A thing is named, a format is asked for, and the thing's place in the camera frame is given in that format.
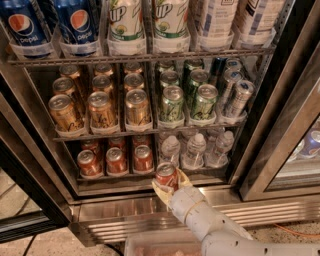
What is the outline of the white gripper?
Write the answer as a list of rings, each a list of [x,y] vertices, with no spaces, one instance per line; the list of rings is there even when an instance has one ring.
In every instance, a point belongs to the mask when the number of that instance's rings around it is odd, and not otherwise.
[[[165,205],[171,207],[173,215],[188,228],[210,230],[213,213],[205,196],[198,188],[191,186],[188,176],[181,169],[177,170],[177,175],[178,187],[181,189],[174,193],[172,187],[161,185],[157,180],[153,180],[152,187],[155,193]]]

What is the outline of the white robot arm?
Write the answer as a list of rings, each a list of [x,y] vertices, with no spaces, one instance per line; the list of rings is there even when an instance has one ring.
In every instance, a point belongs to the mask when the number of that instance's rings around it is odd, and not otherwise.
[[[209,205],[186,174],[171,163],[156,169],[152,187],[172,214],[201,242],[202,256],[320,256],[316,244],[262,243]]]

